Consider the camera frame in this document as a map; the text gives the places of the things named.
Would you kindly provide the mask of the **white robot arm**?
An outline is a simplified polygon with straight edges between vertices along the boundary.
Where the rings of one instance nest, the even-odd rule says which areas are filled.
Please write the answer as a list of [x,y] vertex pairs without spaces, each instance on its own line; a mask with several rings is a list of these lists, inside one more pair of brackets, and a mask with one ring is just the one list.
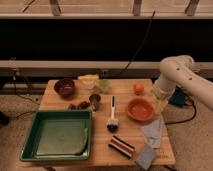
[[159,64],[160,76],[154,82],[153,93],[159,100],[168,100],[177,85],[186,89],[213,111],[213,83],[195,74],[191,56],[166,57]]

